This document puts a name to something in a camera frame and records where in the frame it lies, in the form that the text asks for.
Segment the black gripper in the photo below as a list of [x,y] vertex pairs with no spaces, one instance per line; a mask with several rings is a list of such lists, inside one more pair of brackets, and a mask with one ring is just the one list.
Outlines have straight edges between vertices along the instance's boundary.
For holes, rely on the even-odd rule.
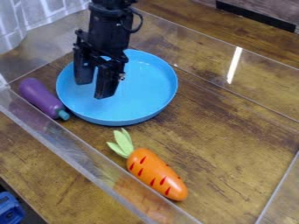
[[89,6],[88,30],[77,29],[73,44],[73,74],[77,85],[89,84],[97,69],[95,98],[111,97],[128,62],[133,12],[128,6]]

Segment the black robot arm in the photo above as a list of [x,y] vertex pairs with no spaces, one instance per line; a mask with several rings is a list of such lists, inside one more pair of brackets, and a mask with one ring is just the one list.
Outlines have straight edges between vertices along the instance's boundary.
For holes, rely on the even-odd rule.
[[143,24],[132,27],[133,15],[143,18],[132,8],[136,0],[91,0],[88,4],[88,31],[77,29],[73,43],[73,73],[77,85],[96,81],[93,97],[111,97],[119,82],[125,78],[128,58],[124,50],[129,36]]

